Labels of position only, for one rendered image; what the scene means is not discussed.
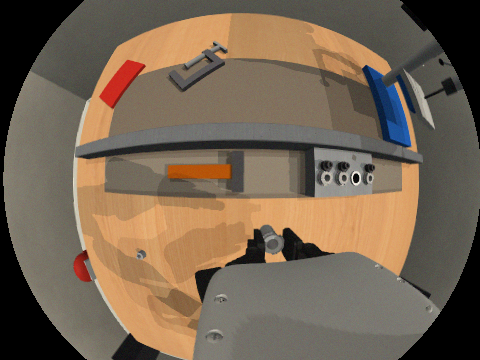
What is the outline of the blue drill press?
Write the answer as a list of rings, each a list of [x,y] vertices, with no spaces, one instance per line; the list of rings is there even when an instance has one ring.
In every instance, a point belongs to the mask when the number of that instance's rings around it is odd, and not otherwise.
[[[377,108],[383,141],[405,146],[405,148],[412,147],[403,106],[394,85],[396,82],[400,84],[409,110],[416,113],[417,118],[430,130],[434,130],[435,127],[426,99],[444,90],[449,96],[463,89],[456,74],[441,82],[444,89],[424,96],[421,87],[409,75],[443,52],[444,50],[434,38],[386,75],[382,75],[368,65],[362,68]]]

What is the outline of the red flat square block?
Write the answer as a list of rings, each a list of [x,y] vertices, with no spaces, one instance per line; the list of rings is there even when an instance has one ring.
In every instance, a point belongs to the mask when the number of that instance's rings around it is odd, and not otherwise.
[[[145,64],[127,60],[112,77],[99,97],[114,109],[126,89],[145,67]]]

